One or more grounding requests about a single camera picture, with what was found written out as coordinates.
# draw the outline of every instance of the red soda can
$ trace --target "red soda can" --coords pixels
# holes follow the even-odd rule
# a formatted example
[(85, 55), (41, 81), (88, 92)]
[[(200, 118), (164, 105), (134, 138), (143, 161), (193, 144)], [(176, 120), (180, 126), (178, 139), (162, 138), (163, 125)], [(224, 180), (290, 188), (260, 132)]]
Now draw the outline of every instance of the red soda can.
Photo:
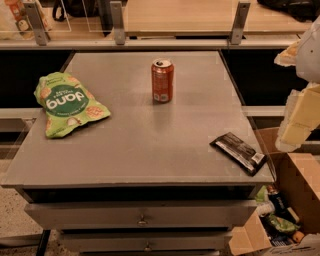
[(173, 94), (172, 61), (165, 58), (156, 59), (151, 66), (152, 73), (152, 96), (155, 101), (169, 102)]

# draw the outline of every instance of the can lid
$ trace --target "can lid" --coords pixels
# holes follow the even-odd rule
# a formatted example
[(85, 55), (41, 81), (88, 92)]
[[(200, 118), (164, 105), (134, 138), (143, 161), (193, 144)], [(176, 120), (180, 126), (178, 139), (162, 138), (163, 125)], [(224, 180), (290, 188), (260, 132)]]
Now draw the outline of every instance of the can lid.
[(172, 62), (169, 59), (160, 58), (160, 59), (154, 60), (153, 65), (155, 65), (156, 67), (159, 67), (159, 68), (167, 68), (172, 65)]

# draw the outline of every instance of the snack bag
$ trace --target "snack bag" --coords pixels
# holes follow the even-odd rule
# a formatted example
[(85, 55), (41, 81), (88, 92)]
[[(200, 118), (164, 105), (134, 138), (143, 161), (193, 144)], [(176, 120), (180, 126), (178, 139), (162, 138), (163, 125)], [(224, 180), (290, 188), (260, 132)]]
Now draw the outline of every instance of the snack bag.
[(48, 138), (64, 137), (78, 126), (110, 116), (109, 110), (68, 73), (41, 77), (34, 95), (46, 110)]

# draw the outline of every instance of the floor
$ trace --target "floor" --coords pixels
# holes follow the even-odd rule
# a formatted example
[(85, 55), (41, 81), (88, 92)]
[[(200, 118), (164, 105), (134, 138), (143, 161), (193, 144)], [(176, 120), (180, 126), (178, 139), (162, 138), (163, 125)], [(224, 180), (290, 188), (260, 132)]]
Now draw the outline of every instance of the floor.
[[(0, 179), (11, 160), (0, 160)], [(42, 234), (42, 229), (25, 212), (26, 201), (13, 189), (0, 187), (0, 256), (35, 256), (37, 246), (20, 248), (4, 247), (1, 239), (7, 237)], [(58, 241), (57, 231), (51, 231), (45, 256), (78, 256)]]

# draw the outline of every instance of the candy bar wrapper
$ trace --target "candy bar wrapper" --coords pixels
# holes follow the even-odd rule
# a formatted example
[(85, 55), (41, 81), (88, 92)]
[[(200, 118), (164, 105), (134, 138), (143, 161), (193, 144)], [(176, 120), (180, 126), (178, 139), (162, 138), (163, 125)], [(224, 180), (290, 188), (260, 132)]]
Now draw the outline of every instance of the candy bar wrapper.
[(257, 153), (231, 132), (216, 138), (210, 145), (238, 163), (249, 176), (254, 176), (267, 160), (266, 155)]
[(68, 73), (43, 76), (34, 92), (37, 102), (46, 110), (47, 138), (61, 138), (88, 122), (110, 116), (110, 112)]

